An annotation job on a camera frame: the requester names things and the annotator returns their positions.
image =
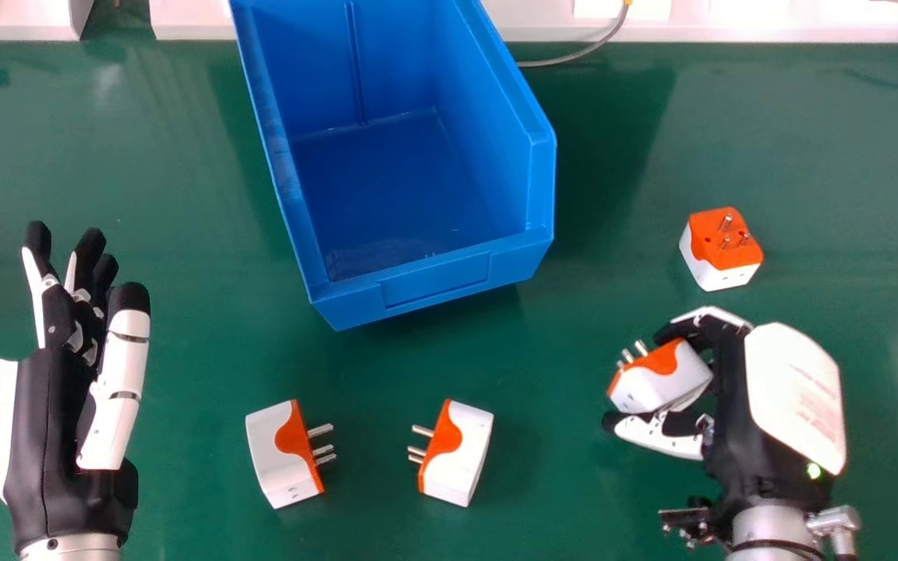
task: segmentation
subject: power plug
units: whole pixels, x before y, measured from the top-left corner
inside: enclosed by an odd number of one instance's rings
[[[484,468],[493,425],[493,413],[446,399],[435,430],[412,426],[414,433],[430,438],[428,450],[407,447],[407,459],[420,464],[418,491],[469,506]]]
[[[662,408],[681,411],[712,381],[712,370],[684,338],[653,351],[637,340],[635,349],[638,356],[623,349],[606,392],[621,413],[644,415]]]
[[[751,281],[764,252],[739,210],[732,206],[688,217],[677,247],[703,291],[721,291]]]
[[[334,445],[320,448],[310,440],[334,430],[322,424],[307,430],[296,399],[245,417],[252,463],[259,487],[272,508],[282,508],[324,493],[317,466],[334,461]]]

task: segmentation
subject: green tabletop surface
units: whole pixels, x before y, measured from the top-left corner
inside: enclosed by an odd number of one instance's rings
[[[613,44],[526,76],[559,139],[556,241],[527,283],[335,333],[306,300],[233,43],[158,43],[142,7],[87,39],[0,44],[0,356],[35,347],[19,245],[63,263],[103,228],[154,308],[128,456],[140,560],[688,557],[656,511],[716,493],[698,463],[602,433],[617,352],[720,305],[789,323],[842,369],[863,560],[898,560],[898,46]],[[515,45],[518,58],[570,45]],[[685,219],[734,205],[766,258],[706,294]],[[417,493],[412,423],[495,413],[468,509]],[[332,422],[327,492],[273,511],[245,415]],[[0,559],[12,558],[0,503]]]

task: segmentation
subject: plug prong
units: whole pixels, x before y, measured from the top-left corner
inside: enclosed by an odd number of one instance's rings
[[[327,456],[321,456],[320,458],[314,459],[314,465],[324,465],[325,463],[335,461],[338,459],[338,454],[328,454]]]
[[[412,424],[411,432],[413,432],[415,434],[420,434],[421,436],[424,436],[426,438],[431,438],[432,436],[435,436],[435,432],[433,432],[432,429],[425,429],[425,427],[421,426],[420,424]]]
[[[307,431],[307,438],[317,438],[318,436],[322,436],[322,434],[328,434],[332,430],[334,430],[334,424],[331,423],[315,426],[313,429]]]
[[[334,444],[327,444],[322,446],[321,448],[316,448],[313,452],[311,452],[314,457],[321,456],[327,454],[328,452],[334,451]]]

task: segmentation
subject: blue plastic bin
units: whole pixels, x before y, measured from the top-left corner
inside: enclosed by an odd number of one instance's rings
[[[535,273],[556,136],[478,0],[232,0],[311,303],[336,330]]]

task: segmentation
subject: bin bottom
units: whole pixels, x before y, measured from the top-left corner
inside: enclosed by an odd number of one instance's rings
[[[290,148],[332,281],[518,233],[495,225],[434,109]]]

